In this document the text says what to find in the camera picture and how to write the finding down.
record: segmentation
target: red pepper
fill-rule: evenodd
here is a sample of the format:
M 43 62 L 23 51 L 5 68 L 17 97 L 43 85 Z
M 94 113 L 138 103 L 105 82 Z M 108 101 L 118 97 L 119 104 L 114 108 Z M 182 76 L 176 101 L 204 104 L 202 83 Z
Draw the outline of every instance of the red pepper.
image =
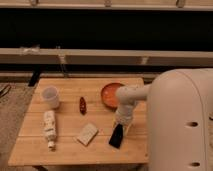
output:
M 86 112 L 87 112 L 86 101 L 83 97 L 80 98 L 79 110 L 80 110 L 81 114 L 83 114 L 83 115 L 86 114 Z

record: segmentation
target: red bowl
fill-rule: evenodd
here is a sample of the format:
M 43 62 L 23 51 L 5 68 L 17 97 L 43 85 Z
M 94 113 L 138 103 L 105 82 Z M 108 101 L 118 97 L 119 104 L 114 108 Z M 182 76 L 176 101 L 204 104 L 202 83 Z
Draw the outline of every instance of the red bowl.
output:
M 110 83 L 104 86 L 104 88 L 101 90 L 101 99 L 106 106 L 113 109 L 118 107 L 118 100 L 115 96 L 115 92 L 121 86 L 124 85 L 121 83 Z

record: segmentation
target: white cup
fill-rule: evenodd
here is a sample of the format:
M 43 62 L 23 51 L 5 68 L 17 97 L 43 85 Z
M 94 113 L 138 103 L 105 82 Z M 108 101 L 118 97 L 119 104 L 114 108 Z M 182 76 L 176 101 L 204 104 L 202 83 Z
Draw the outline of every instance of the white cup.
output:
M 58 96 L 58 90 L 54 86 L 46 87 L 41 92 L 41 98 L 44 102 L 46 102 L 51 109 L 55 109 L 59 107 L 59 96 Z

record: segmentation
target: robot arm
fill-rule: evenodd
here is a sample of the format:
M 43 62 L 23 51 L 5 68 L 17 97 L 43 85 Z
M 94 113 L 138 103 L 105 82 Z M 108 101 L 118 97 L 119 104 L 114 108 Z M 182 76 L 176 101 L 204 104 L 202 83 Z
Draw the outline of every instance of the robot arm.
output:
M 139 100 L 146 100 L 150 85 L 146 86 L 124 86 L 116 91 L 116 97 L 119 101 L 115 114 L 115 125 L 121 124 L 128 127 L 133 119 L 133 110 Z
M 130 124 L 147 98 L 150 171 L 210 171 L 208 117 L 213 112 L 213 69 L 173 70 L 151 85 L 116 92 L 116 123 Z

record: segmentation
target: floor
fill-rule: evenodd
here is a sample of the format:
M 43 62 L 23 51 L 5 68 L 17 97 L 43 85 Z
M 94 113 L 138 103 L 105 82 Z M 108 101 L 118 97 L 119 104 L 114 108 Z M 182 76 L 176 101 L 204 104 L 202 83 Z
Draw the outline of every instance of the floor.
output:
M 0 83 L 0 89 L 6 83 Z M 10 83 L 11 91 L 0 98 L 0 171 L 36 171 L 32 167 L 9 167 L 7 161 L 18 135 L 24 114 L 28 108 L 35 87 L 27 83 Z M 147 166 L 128 165 L 86 165 L 46 167 L 49 171 L 146 171 Z

